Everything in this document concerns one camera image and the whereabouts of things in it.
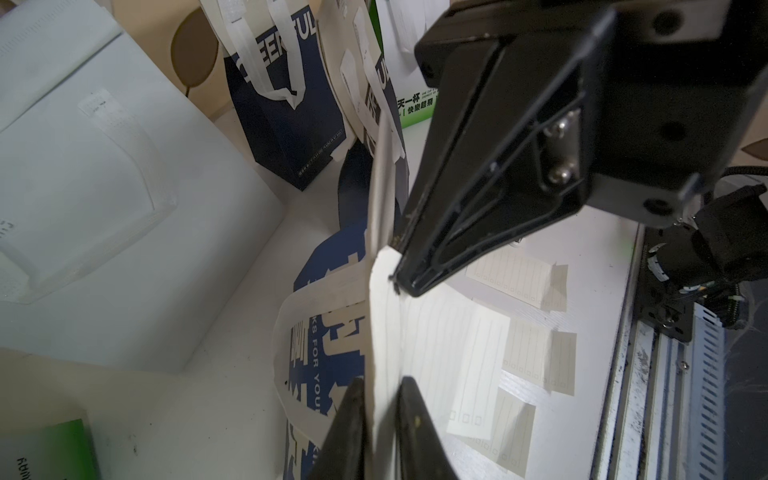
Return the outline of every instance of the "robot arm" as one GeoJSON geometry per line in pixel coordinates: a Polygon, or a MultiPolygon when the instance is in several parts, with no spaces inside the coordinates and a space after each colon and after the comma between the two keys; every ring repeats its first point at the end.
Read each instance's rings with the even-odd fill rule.
{"type": "Polygon", "coordinates": [[[416,45],[440,98],[393,241],[412,296],[585,204],[669,227],[768,86],[765,2],[542,7],[459,2],[416,45]]]}

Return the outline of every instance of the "green label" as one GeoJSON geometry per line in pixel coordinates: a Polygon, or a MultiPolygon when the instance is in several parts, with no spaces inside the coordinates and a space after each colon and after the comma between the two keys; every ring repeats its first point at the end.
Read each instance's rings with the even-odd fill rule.
{"type": "Polygon", "coordinates": [[[403,128],[418,124],[432,117],[437,103],[437,88],[427,88],[413,95],[397,99],[397,110],[400,113],[400,124],[403,128]]]}

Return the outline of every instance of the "table surface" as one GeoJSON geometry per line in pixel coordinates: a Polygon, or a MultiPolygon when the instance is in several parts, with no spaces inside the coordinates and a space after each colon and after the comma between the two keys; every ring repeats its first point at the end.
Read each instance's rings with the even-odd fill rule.
{"type": "MultiPolygon", "coordinates": [[[[247,160],[237,117],[217,126],[247,160]]],[[[415,178],[429,122],[405,131],[415,178]]],[[[301,194],[259,170],[288,204],[218,320],[177,376],[119,372],[0,350],[0,433],[88,418],[104,480],[268,478],[282,472],[285,417],[273,391],[272,325],[313,249],[338,228],[333,162],[301,194]]],[[[588,478],[637,225],[591,208],[525,239],[533,257],[568,265],[568,311],[535,309],[463,277],[465,295],[578,335],[576,396],[502,373],[502,388],[536,406],[526,478],[588,478]]],[[[468,446],[445,442],[463,478],[514,478],[468,446]]]]}

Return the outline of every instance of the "shopping bag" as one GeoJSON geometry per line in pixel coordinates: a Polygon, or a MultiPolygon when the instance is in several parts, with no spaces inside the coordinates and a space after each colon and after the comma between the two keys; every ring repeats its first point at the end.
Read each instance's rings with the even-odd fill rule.
{"type": "Polygon", "coordinates": [[[200,0],[256,162],[304,190],[347,135],[306,0],[200,0]]]}

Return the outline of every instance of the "bolt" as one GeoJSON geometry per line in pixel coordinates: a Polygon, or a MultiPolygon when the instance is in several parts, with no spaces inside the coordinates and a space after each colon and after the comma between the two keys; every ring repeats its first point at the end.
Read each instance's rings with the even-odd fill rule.
{"type": "Polygon", "coordinates": [[[573,170],[568,165],[555,165],[547,173],[547,180],[553,185],[565,185],[571,179],[573,170]]]}
{"type": "Polygon", "coordinates": [[[564,117],[556,120],[552,125],[544,129],[544,135],[554,138],[563,138],[565,131],[571,126],[572,112],[568,112],[564,117]]]}

